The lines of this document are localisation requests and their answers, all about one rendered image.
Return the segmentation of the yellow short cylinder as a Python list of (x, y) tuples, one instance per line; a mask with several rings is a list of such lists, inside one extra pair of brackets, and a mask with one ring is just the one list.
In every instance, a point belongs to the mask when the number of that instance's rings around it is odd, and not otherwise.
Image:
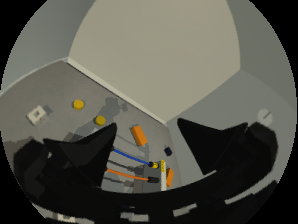
[(74, 101), (73, 108), (76, 109), (76, 111), (81, 111), (81, 109), (84, 108), (84, 101), (82, 100)]
[(94, 121), (96, 121), (96, 124), (98, 125), (98, 127), (101, 127), (101, 125), (104, 125), (105, 123), (104, 116), (97, 116), (97, 119)]

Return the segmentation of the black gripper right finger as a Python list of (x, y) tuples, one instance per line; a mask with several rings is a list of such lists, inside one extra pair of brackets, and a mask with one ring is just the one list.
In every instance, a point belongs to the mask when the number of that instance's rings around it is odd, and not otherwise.
[(177, 125), (204, 176), (216, 171), (214, 165), (220, 161), (223, 152), (227, 151), (231, 140), (247, 129), (247, 123), (242, 123), (237, 127), (225, 128), (221, 131), (221, 129), (192, 123), (181, 117), (178, 117)]

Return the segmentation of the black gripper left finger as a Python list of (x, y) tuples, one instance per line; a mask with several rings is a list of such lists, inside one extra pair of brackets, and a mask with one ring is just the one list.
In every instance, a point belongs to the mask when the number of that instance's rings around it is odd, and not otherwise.
[(74, 168), (82, 173), (86, 179), (92, 181), (92, 185), (101, 186), (104, 177), (109, 153), (112, 152), (114, 137), (117, 135), (116, 123), (106, 125), (93, 135), (85, 136), (85, 139), (71, 143), (71, 141), (59, 141), (43, 139), (44, 147), (47, 145), (49, 153), (71, 161)]

